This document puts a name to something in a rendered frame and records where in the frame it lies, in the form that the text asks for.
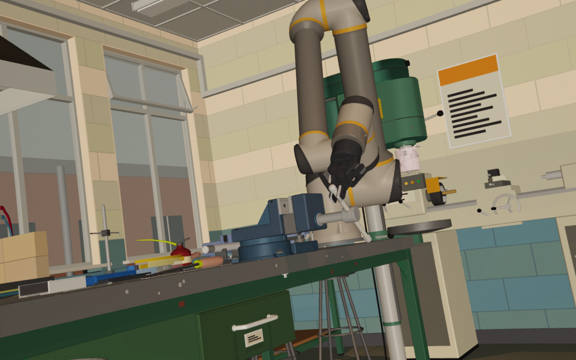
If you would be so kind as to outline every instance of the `drawer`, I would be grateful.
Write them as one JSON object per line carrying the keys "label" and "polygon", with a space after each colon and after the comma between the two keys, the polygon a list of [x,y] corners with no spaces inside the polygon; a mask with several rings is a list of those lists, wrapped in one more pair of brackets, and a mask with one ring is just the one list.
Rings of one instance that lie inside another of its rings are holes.
{"label": "drawer", "polygon": [[[268,315],[277,315],[277,319],[233,331],[233,326],[261,321]],[[295,339],[288,291],[199,312],[195,320],[202,360],[246,360]]]}

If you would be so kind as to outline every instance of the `wooden floor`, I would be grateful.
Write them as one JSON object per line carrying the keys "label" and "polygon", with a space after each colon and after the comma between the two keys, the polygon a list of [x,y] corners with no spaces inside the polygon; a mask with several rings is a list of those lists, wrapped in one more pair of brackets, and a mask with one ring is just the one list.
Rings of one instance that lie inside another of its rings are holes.
{"label": "wooden floor", "polygon": [[[352,347],[345,348],[344,355],[336,355],[333,349],[333,359],[356,359]],[[363,347],[358,349],[359,358],[366,360],[366,351]],[[368,346],[371,360],[385,360],[383,346]],[[322,349],[323,360],[329,360],[328,348]],[[318,360],[317,347],[297,355],[297,360]],[[462,357],[463,360],[576,360],[576,344],[480,344],[471,353]]]}

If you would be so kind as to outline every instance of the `workbench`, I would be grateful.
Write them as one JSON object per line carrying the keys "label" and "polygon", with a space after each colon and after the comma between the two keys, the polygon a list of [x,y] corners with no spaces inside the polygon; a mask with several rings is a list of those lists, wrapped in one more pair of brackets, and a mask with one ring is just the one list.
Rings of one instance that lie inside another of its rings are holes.
{"label": "workbench", "polygon": [[[400,237],[214,268],[173,269],[57,294],[3,298],[0,360],[209,360],[201,345],[206,330],[198,328],[197,314],[393,263],[401,271],[414,353],[418,360],[428,360],[411,249],[430,246]],[[233,325],[227,318],[223,321]],[[291,340],[294,331],[286,339]],[[272,349],[263,355],[263,360],[274,358]]]}

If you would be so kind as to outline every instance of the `cabinet handle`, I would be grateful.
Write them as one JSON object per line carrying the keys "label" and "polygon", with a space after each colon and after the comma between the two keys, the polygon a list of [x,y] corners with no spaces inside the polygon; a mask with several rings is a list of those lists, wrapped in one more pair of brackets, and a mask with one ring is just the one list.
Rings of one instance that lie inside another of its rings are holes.
{"label": "cabinet handle", "polygon": [[260,326],[269,323],[271,321],[276,321],[277,319],[279,319],[279,315],[268,315],[265,317],[265,319],[253,321],[251,323],[247,323],[246,325],[233,325],[232,330],[233,331],[248,330],[250,328],[254,328],[255,326]]}

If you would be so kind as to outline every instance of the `range hood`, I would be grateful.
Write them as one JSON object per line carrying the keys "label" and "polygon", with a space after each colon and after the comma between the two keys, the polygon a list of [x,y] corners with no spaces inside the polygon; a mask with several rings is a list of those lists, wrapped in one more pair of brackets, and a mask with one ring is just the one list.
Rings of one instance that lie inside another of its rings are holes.
{"label": "range hood", "polygon": [[0,116],[55,96],[55,73],[0,36]]}

